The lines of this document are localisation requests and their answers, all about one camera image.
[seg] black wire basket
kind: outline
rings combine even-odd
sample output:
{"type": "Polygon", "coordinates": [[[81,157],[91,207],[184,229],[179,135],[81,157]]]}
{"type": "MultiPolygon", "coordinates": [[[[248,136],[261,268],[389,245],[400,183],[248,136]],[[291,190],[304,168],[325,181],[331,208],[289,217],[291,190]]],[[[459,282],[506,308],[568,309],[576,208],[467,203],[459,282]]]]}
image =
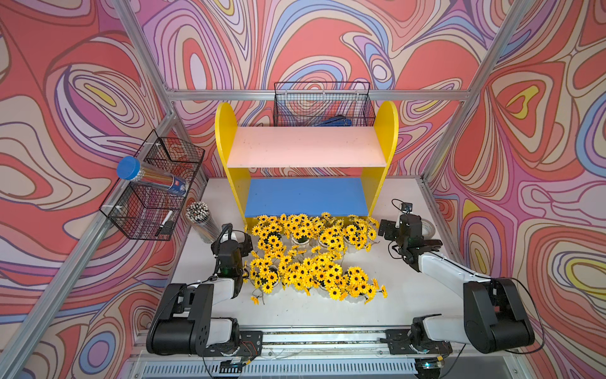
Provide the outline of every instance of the black wire basket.
{"type": "Polygon", "coordinates": [[[276,82],[274,126],[372,126],[367,81],[276,82]]]}
{"type": "MultiPolygon", "coordinates": [[[[156,138],[143,161],[186,180],[189,183],[186,196],[130,182],[109,212],[104,206],[99,210],[131,240],[170,241],[191,191],[193,178],[204,159],[204,149],[179,138],[152,134],[156,138]]],[[[119,181],[105,197],[104,204],[119,181]]]]}

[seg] wire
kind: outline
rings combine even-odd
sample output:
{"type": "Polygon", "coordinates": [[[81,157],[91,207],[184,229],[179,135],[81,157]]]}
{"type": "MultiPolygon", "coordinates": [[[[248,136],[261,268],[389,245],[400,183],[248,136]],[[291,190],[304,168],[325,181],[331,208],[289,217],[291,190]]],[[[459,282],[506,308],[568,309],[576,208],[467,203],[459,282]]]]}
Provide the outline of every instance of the wire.
{"type": "Polygon", "coordinates": [[[536,317],[539,319],[539,325],[541,325],[541,334],[543,336],[543,340],[541,341],[541,345],[539,347],[537,347],[535,350],[525,351],[525,352],[517,352],[517,351],[512,351],[512,350],[505,350],[505,351],[508,352],[508,353],[518,354],[518,355],[527,355],[527,354],[536,353],[537,351],[541,350],[543,348],[543,346],[545,346],[545,329],[543,328],[543,321],[541,321],[541,316],[539,315],[539,311],[536,308],[536,304],[534,303],[534,299],[532,299],[532,295],[530,295],[530,291],[518,279],[516,279],[516,278],[502,278],[502,279],[515,280],[515,281],[517,281],[520,284],[520,286],[522,286],[522,288],[524,288],[524,290],[526,291],[526,293],[530,297],[530,301],[532,302],[532,305],[534,307],[534,311],[536,312],[536,317]]]}
{"type": "Polygon", "coordinates": [[[404,212],[404,211],[401,209],[402,204],[400,204],[400,207],[398,207],[397,205],[393,204],[393,201],[394,201],[394,200],[398,200],[398,201],[399,201],[400,203],[402,203],[402,204],[404,204],[404,202],[403,202],[402,200],[400,200],[400,199],[391,199],[391,205],[392,205],[392,206],[394,206],[396,209],[398,209],[400,212],[405,213],[405,212],[404,212]]]}
{"type": "Polygon", "coordinates": [[[454,359],[453,365],[450,366],[450,368],[448,369],[448,371],[446,371],[446,374],[442,375],[441,377],[439,377],[439,379],[444,378],[446,375],[450,374],[450,371],[453,369],[453,367],[456,365],[456,362],[459,360],[459,357],[461,356],[461,353],[463,352],[463,349],[465,349],[465,347],[467,346],[467,344],[463,345],[463,347],[459,350],[459,353],[456,355],[456,358],[454,359]]]}
{"type": "Polygon", "coordinates": [[[213,374],[210,373],[210,371],[208,370],[208,367],[206,366],[206,361],[204,360],[204,354],[202,354],[201,357],[202,357],[202,363],[204,363],[204,368],[206,369],[206,373],[208,373],[208,376],[210,377],[210,379],[215,379],[213,374]]]}

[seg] sunflower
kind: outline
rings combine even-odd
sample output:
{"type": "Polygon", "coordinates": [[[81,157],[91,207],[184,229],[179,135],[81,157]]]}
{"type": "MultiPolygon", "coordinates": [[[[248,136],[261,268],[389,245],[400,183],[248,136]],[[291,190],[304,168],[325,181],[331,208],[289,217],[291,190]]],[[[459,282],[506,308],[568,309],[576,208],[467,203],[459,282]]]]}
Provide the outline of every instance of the sunflower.
{"type": "Polygon", "coordinates": [[[333,300],[338,300],[341,298],[341,290],[338,288],[329,289],[328,294],[330,295],[330,298],[333,300]]]}
{"type": "Polygon", "coordinates": [[[295,284],[295,289],[297,291],[303,291],[306,289],[305,286],[303,285],[303,281],[301,281],[301,280],[295,281],[294,284],[295,284]]]}
{"type": "Polygon", "coordinates": [[[360,296],[360,287],[358,287],[358,286],[350,286],[350,288],[349,288],[349,295],[351,297],[358,297],[358,296],[360,296]]]}
{"type": "Polygon", "coordinates": [[[338,264],[335,264],[335,265],[334,265],[334,266],[331,268],[331,270],[332,270],[332,272],[333,272],[333,273],[335,273],[335,274],[339,274],[339,275],[340,275],[340,274],[342,274],[342,273],[343,273],[343,268],[342,268],[340,265],[338,265],[338,264]]]}
{"type": "Polygon", "coordinates": [[[280,225],[278,225],[278,223],[270,223],[267,226],[267,229],[269,229],[270,232],[277,232],[280,229],[280,225]]]}
{"type": "Polygon", "coordinates": [[[273,284],[270,282],[267,282],[265,284],[263,284],[263,292],[265,293],[271,293],[273,291],[273,284]]]}

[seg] swirly pattern wallpaper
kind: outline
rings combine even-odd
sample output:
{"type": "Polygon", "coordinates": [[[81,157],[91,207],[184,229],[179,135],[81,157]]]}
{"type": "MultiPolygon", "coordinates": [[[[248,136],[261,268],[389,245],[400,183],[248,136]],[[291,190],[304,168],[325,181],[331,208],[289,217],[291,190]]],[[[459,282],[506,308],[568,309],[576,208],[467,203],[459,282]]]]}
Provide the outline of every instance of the swirly pattern wallpaper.
{"type": "Polygon", "coordinates": [[[136,14],[171,89],[366,79],[466,89],[507,0],[146,0],[136,14]]]}
{"type": "MultiPolygon", "coordinates": [[[[163,117],[111,1],[0,2],[0,349],[163,117]]],[[[117,376],[184,234],[112,229],[20,377],[117,376]]]]}
{"type": "MultiPolygon", "coordinates": [[[[272,126],[273,101],[230,101],[240,126],[272,126]]],[[[400,132],[389,175],[420,175],[455,112],[456,101],[396,101],[400,132]]],[[[381,105],[373,102],[375,112],[381,105]]],[[[181,101],[176,110],[192,142],[206,150],[207,176],[225,176],[215,143],[215,111],[218,101],[181,101]]],[[[253,176],[356,176],[362,169],[343,168],[255,168],[253,176]]]]}
{"type": "Polygon", "coordinates": [[[605,62],[603,1],[537,1],[431,181],[460,259],[530,290],[539,378],[606,378],[605,62]]]}

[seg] blue lid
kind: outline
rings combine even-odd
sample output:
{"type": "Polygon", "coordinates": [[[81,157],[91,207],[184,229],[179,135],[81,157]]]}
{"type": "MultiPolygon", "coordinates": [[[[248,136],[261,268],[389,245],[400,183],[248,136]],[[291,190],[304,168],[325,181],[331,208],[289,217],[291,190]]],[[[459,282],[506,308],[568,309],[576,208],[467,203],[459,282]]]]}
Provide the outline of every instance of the blue lid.
{"type": "Polygon", "coordinates": [[[137,176],[140,168],[141,163],[139,163],[137,159],[132,156],[125,156],[120,163],[118,163],[116,172],[118,173],[118,178],[132,180],[137,176]]]}

